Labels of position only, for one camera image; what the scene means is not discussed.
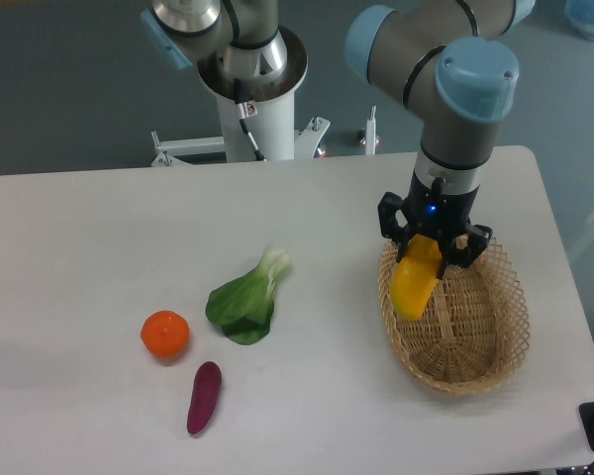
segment plastic container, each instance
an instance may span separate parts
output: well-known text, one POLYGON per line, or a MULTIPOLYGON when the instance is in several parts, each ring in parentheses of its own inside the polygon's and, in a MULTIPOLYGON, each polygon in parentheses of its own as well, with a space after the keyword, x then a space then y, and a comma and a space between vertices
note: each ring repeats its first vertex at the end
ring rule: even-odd
POLYGON ((565 16, 585 38, 594 42, 594 0, 567 0, 565 16))

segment white table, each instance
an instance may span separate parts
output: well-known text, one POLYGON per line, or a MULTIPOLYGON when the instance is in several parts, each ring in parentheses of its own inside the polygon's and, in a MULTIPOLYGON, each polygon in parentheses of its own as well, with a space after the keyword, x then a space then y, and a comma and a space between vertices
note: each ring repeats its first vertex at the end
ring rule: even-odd
POLYGON ((527 292, 532 347, 507 384, 465 399, 396 360, 377 302, 376 205, 414 154, 0 177, 0 474, 508 472, 594 458, 577 406, 594 347, 532 154, 497 148, 472 219, 527 292), (209 292, 268 243, 290 250, 269 337, 238 346, 209 292), (192 349, 162 367, 139 332, 183 315, 192 349), (207 360, 224 391, 185 429, 207 360))

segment metal bracket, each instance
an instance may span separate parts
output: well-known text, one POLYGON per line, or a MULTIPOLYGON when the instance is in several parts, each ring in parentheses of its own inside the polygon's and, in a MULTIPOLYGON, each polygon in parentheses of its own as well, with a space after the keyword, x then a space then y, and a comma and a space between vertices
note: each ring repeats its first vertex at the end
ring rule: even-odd
MULTIPOLYGON (((330 121, 321 117, 313 117, 303 132, 295 131, 295 159, 314 158, 325 154, 325 146, 321 140, 329 128, 330 121)), ((156 158, 151 166, 188 165, 189 163, 176 158, 176 156, 225 151, 225 140, 222 137, 161 142, 156 131, 151 131, 151 139, 156 152, 156 158)))
POLYGON ((324 134, 330 127, 330 121, 322 117, 313 117, 306 129, 298 133, 295 139, 295 159, 311 159, 317 156, 317 149, 320 146, 324 134))

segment orange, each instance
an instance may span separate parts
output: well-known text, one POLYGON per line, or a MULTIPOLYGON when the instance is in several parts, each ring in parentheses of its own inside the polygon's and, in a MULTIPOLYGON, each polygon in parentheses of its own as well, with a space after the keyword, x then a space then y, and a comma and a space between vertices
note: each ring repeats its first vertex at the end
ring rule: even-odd
POLYGON ((161 310, 150 315, 141 329, 148 351, 158 358, 171 358, 189 342, 189 325, 175 312, 161 310))

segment gray floor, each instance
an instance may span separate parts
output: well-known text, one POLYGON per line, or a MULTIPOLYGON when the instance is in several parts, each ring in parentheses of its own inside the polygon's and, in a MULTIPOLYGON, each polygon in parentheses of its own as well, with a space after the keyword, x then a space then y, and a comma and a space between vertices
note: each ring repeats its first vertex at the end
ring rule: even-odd
MULTIPOLYGON (((382 3, 408 9, 420 2, 382 3)), ((147 3, 0 6, 0 174, 149 166, 152 129, 162 140, 220 133, 213 99, 196 71, 167 69, 144 36, 139 14, 147 3)), ((420 122, 345 65, 347 28, 372 3, 280 2, 282 23, 309 53, 296 126, 313 115, 330 119, 332 155, 361 153, 354 138, 373 104, 380 152, 418 148, 420 122)), ((535 153, 569 245, 594 208, 594 44, 571 29, 563 4, 538 0, 531 17, 502 40, 517 55, 521 77, 499 144, 522 144, 535 153)), ((538 238, 537 230, 524 233, 538 238)), ((594 244, 573 271, 594 337, 594 244)))

